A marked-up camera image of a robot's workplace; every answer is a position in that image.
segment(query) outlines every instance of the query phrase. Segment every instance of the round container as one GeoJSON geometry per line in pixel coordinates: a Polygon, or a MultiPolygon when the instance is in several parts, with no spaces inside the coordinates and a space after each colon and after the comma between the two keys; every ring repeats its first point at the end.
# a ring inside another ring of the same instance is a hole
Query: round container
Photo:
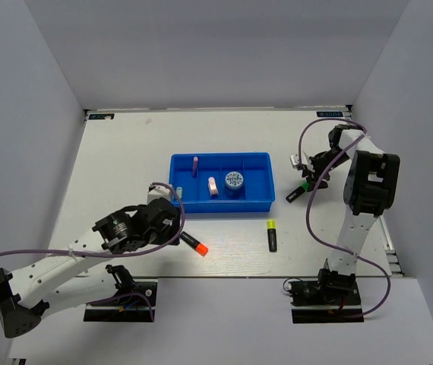
{"type": "Polygon", "coordinates": [[[231,171],[225,176],[225,188],[232,198],[238,197],[243,192],[244,176],[238,171],[231,171]]]}

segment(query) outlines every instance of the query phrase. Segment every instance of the label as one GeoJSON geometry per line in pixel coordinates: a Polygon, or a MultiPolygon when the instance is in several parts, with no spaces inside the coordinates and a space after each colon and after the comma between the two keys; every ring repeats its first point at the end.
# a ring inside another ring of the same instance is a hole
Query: label
{"type": "Polygon", "coordinates": [[[88,116],[88,120],[104,120],[104,119],[113,119],[115,116],[114,113],[112,114],[90,114],[88,116]]]}
{"type": "Polygon", "coordinates": [[[343,118],[342,112],[316,112],[318,118],[343,118]]]}

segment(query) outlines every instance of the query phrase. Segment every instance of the wall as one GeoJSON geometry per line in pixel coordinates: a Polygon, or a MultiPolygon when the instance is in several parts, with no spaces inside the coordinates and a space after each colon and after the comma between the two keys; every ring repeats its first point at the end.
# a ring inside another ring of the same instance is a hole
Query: wall
{"type": "Polygon", "coordinates": [[[25,0],[85,109],[353,103],[408,0],[25,0]]]}
{"type": "MultiPolygon", "coordinates": [[[[46,247],[83,112],[22,0],[0,0],[0,251],[46,247]]],[[[17,268],[33,257],[0,259],[17,268]]],[[[0,363],[9,341],[0,325],[0,363]]]]}
{"type": "Polygon", "coordinates": [[[433,317],[433,2],[408,4],[354,112],[377,145],[402,159],[387,219],[400,263],[419,279],[433,317]]]}

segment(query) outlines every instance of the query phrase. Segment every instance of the robotic arm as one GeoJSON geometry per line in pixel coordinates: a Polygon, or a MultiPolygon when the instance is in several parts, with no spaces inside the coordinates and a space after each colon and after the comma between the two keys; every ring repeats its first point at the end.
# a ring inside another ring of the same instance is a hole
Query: robotic arm
{"type": "MultiPolygon", "coordinates": [[[[68,249],[110,255],[167,242],[178,233],[180,225],[180,211],[169,197],[168,189],[151,189],[147,205],[111,213],[68,245],[68,249]]],[[[0,268],[0,320],[5,337],[23,335],[60,310],[135,292],[132,276],[123,266],[107,265],[102,274],[77,277],[109,260],[110,257],[48,256],[18,270],[0,268]]]]}
{"type": "MultiPolygon", "coordinates": [[[[328,135],[329,151],[305,157],[301,163],[297,156],[291,156],[292,165],[302,171],[306,183],[292,192],[287,200],[293,201],[304,192],[312,191],[326,166],[346,146],[363,135],[364,132],[357,126],[338,125],[328,135]]],[[[375,221],[393,204],[400,159],[395,154],[385,154],[365,136],[346,151],[331,169],[347,160],[352,163],[343,190],[346,213],[337,246],[359,254],[375,221]]],[[[330,175],[327,174],[318,188],[327,188],[329,179],[330,175]]],[[[306,293],[305,297],[313,297],[313,303],[342,300],[356,287],[356,267],[355,256],[331,250],[324,267],[319,271],[316,290],[306,293]]]]}

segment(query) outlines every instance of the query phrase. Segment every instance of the blue box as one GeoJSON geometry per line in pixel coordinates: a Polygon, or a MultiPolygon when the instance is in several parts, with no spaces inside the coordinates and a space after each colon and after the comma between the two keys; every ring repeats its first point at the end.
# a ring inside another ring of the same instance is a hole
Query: blue box
{"type": "MultiPolygon", "coordinates": [[[[276,200],[272,166],[267,153],[241,154],[173,154],[169,183],[183,188],[183,204],[187,213],[223,213],[269,211],[276,200]],[[196,177],[193,158],[198,157],[196,177]],[[225,176],[238,171],[244,176],[244,187],[233,196],[225,187],[225,176]],[[218,197],[212,198],[208,178],[214,177],[218,197]]],[[[173,198],[172,203],[178,206],[173,198]]]]}

